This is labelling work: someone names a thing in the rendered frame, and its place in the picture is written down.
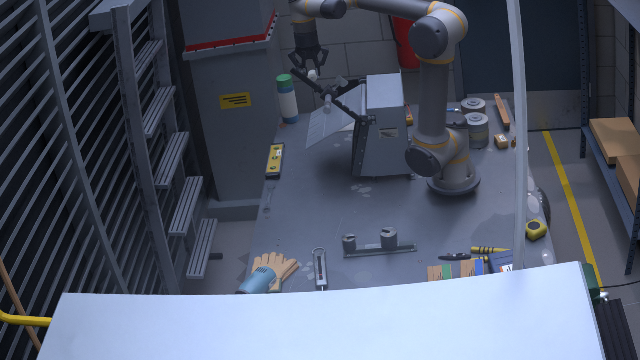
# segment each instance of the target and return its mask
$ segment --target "robotic arm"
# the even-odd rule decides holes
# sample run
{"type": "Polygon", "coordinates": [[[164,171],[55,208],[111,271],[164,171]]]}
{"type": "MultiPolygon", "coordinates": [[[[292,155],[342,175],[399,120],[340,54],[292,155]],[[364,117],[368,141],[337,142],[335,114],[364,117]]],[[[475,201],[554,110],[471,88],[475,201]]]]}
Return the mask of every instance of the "robotic arm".
{"type": "Polygon", "coordinates": [[[329,52],[319,44],[316,17],[341,19],[354,6],[415,21],[409,43],[420,60],[420,111],[405,160],[416,174],[432,177],[428,183],[437,192],[460,195],[478,186],[480,177],[469,156],[467,120],[450,113],[447,121],[446,112],[449,64],[456,44],[468,32],[467,18],[459,9],[422,0],[289,0],[289,6],[296,41],[289,58],[302,74],[307,73],[307,60],[320,74],[329,52]]]}

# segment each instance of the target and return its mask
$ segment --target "red fire extinguisher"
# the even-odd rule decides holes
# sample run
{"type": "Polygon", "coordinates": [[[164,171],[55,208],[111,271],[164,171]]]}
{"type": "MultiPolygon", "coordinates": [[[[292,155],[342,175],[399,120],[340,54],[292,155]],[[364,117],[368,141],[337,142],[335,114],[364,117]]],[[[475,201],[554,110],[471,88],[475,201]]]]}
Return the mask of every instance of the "red fire extinguisher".
{"type": "Polygon", "coordinates": [[[420,60],[415,57],[413,48],[409,45],[409,29],[415,24],[415,21],[389,16],[389,22],[391,22],[391,30],[396,41],[400,66],[405,69],[419,68],[420,60]]]}

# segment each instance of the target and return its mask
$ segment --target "yellow floor line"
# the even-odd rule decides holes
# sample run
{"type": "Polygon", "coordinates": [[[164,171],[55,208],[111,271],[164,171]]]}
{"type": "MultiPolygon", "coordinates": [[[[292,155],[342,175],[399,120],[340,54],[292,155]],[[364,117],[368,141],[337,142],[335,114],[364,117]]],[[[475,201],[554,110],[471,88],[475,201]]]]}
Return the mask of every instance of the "yellow floor line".
{"type": "Polygon", "coordinates": [[[591,243],[589,242],[587,231],[584,228],[584,222],[582,222],[582,217],[580,216],[580,210],[578,210],[578,204],[575,201],[575,197],[573,197],[573,191],[571,190],[571,185],[569,185],[569,179],[567,179],[566,177],[566,173],[564,172],[564,167],[560,162],[560,156],[558,156],[558,151],[556,150],[554,141],[551,139],[551,134],[549,134],[548,131],[543,131],[542,133],[545,135],[545,140],[547,141],[547,147],[549,148],[551,157],[553,158],[554,164],[556,165],[558,177],[560,177],[560,183],[562,183],[564,194],[566,195],[566,200],[569,202],[569,208],[571,209],[571,215],[573,215],[575,228],[578,230],[578,236],[580,236],[580,242],[582,243],[582,249],[584,250],[584,257],[587,258],[587,263],[593,265],[593,269],[596,272],[596,277],[598,278],[598,285],[602,287],[602,279],[600,278],[600,272],[598,271],[596,258],[593,256],[591,243]]]}

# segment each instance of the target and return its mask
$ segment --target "concrete floor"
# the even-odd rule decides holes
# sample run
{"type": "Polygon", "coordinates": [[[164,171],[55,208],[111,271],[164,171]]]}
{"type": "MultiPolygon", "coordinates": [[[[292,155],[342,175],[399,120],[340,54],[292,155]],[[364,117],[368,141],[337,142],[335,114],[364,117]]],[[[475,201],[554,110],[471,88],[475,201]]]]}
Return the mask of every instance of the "concrete floor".
{"type": "MultiPolygon", "coordinates": [[[[580,131],[551,132],[583,219],[604,286],[640,280],[640,259],[632,275],[624,276],[629,238],[611,198],[596,159],[587,149],[579,156],[580,131]]],[[[551,231],[558,263],[586,262],[578,232],[543,133],[529,133],[529,165],[537,185],[549,198],[551,231]]],[[[185,294],[233,294],[244,281],[255,222],[226,222],[218,225],[212,252],[224,253],[223,260],[210,260],[205,280],[187,280],[185,294]]],[[[610,299],[621,299],[636,349],[640,350],[640,284],[608,289],[610,299]]],[[[553,294],[541,294],[553,301],[553,294]]]]}

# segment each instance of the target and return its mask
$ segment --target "black wheel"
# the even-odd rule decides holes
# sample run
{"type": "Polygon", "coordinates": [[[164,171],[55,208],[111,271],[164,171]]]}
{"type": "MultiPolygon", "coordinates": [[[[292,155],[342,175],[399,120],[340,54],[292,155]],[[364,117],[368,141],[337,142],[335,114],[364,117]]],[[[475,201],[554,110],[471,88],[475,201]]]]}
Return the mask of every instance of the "black wheel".
{"type": "Polygon", "coordinates": [[[551,205],[549,204],[549,198],[541,188],[537,189],[540,193],[540,204],[542,204],[542,211],[544,211],[545,218],[547,219],[547,227],[551,228],[551,205]]]}

